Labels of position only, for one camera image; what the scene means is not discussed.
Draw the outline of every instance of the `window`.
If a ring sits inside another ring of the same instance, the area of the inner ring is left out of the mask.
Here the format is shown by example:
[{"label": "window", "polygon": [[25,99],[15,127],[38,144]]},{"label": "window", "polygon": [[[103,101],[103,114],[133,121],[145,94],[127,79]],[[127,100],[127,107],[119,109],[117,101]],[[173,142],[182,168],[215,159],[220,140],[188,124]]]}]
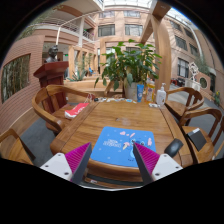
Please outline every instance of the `window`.
[{"label": "window", "polygon": [[126,47],[126,51],[131,52],[131,51],[141,51],[140,48],[138,47]]},{"label": "window", "polygon": [[194,56],[198,56],[198,49],[191,44],[190,48],[191,48],[191,54],[193,54]]},{"label": "window", "polygon": [[99,18],[108,18],[108,17],[114,17],[114,11],[105,11],[99,13]]},{"label": "window", "polygon": [[185,28],[184,28],[184,30],[185,30],[185,33],[187,34],[187,36],[189,36],[191,39],[194,40],[193,34],[189,30],[187,30]]},{"label": "window", "polygon": [[124,16],[125,17],[137,17],[140,18],[140,12],[138,11],[124,11]]},{"label": "window", "polygon": [[[115,49],[111,48],[111,47],[107,47],[106,48],[106,53],[110,54],[110,53],[115,53]],[[111,58],[115,58],[115,54],[113,56],[111,56],[110,58],[107,59],[107,63],[110,63]]]},{"label": "window", "polygon": [[170,20],[170,24],[171,24],[171,26],[172,26],[174,29],[177,29],[177,30],[179,30],[179,31],[182,32],[182,29],[181,29],[181,27],[180,27],[179,24],[177,24],[177,23],[175,23],[175,22],[173,22],[173,21],[171,21],[171,20]]},{"label": "window", "polygon": [[97,49],[97,55],[98,55],[98,72],[100,74],[100,48]]},{"label": "window", "polygon": [[98,37],[115,35],[115,25],[106,25],[98,27]]},{"label": "window", "polygon": [[3,67],[1,95],[2,103],[29,84],[30,55],[19,57]]},{"label": "window", "polygon": [[175,38],[176,38],[176,44],[177,44],[177,46],[180,47],[180,48],[183,48],[184,50],[187,51],[187,44],[186,44],[186,41],[183,40],[183,39],[180,38],[180,37],[177,37],[177,36],[175,36]]},{"label": "window", "polygon": [[125,25],[125,35],[141,36],[142,26],[141,25]]},{"label": "window", "polygon": [[[98,71],[100,71],[100,48],[97,49],[97,52],[98,52]],[[109,54],[109,53],[115,53],[115,50],[111,47],[107,47],[106,54]]]},{"label": "window", "polygon": [[210,90],[215,93],[215,75],[209,73],[209,77],[211,78]]},{"label": "window", "polygon": [[177,71],[178,76],[188,78],[188,74],[189,74],[188,64],[189,63],[187,61],[184,61],[184,60],[178,58],[178,71]]},{"label": "window", "polygon": [[201,88],[206,89],[207,88],[207,81],[205,78],[200,78],[200,84],[201,84]]}]

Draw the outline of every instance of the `table top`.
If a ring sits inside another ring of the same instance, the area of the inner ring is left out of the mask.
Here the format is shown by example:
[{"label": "table top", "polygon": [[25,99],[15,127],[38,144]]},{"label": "table top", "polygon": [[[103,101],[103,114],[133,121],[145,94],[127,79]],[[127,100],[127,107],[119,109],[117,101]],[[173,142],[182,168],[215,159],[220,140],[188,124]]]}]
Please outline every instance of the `table top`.
[{"label": "table top", "polygon": [[[178,138],[184,145],[173,159],[182,167],[193,164],[186,140],[167,108],[150,108],[145,102],[91,102],[56,136],[50,145],[51,151],[53,154],[65,154],[88,142],[93,149],[105,126],[153,132],[158,154],[163,154],[173,139]],[[87,167],[92,166],[122,169],[116,165],[105,166],[105,163],[90,158]],[[129,171],[139,173],[135,167]]]}]

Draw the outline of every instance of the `potted plant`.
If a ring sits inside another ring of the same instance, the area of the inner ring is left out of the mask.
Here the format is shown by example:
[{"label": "potted plant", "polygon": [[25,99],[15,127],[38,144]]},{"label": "potted plant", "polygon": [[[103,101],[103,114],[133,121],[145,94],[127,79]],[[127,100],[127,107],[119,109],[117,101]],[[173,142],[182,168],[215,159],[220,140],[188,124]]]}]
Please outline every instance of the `potted plant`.
[{"label": "potted plant", "polygon": [[217,91],[215,93],[214,98],[215,98],[215,101],[214,101],[215,105],[217,105],[219,107],[219,105],[220,105],[220,92],[219,91]]},{"label": "potted plant", "polygon": [[137,100],[137,84],[145,85],[148,77],[158,79],[152,67],[154,66],[156,69],[159,69],[154,60],[161,63],[157,57],[162,57],[150,49],[155,48],[151,44],[136,44],[135,46],[138,46],[139,50],[131,52],[126,50],[121,51],[122,46],[125,46],[124,42],[119,42],[116,47],[112,47],[115,53],[102,54],[107,58],[107,63],[100,63],[106,66],[102,73],[103,85],[107,86],[105,77],[108,77],[110,81],[114,82],[115,91],[119,87],[119,81],[124,81],[126,98]]},{"label": "potted plant", "polygon": [[87,75],[88,70],[85,69],[85,58],[83,57],[81,61],[76,63],[77,71],[73,71],[72,78],[66,78],[70,82],[82,81],[83,78]]}]

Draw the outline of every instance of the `plastic bottle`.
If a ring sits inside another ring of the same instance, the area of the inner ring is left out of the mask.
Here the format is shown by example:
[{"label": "plastic bottle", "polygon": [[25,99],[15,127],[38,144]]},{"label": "plastic bottle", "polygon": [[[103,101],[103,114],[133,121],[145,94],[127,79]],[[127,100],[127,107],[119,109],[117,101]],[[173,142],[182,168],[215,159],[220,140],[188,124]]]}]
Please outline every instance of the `plastic bottle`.
[{"label": "plastic bottle", "polygon": [[166,85],[166,83],[162,83],[161,89],[157,90],[156,103],[158,105],[163,105],[166,100],[166,92],[164,91],[164,85]]},{"label": "plastic bottle", "polygon": [[147,87],[146,87],[146,102],[153,103],[154,93],[155,93],[155,82],[147,78]]}]

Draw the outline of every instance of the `notebook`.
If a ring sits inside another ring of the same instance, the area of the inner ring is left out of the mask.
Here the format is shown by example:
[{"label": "notebook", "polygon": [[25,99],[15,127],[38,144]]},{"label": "notebook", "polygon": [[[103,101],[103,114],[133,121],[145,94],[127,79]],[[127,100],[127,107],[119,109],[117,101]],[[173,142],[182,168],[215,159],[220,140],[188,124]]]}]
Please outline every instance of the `notebook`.
[{"label": "notebook", "polygon": [[196,149],[200,151],[206,143],[205,137],[202,135],[199,128],[189,132],[187,136],[190,138],[191,142],[194,144]]},{"label": "notebook", "polygon": [[134,142],[156,151],[151,131],[104,127],[90,158],[117,166],[138,167],[133,153]]}]

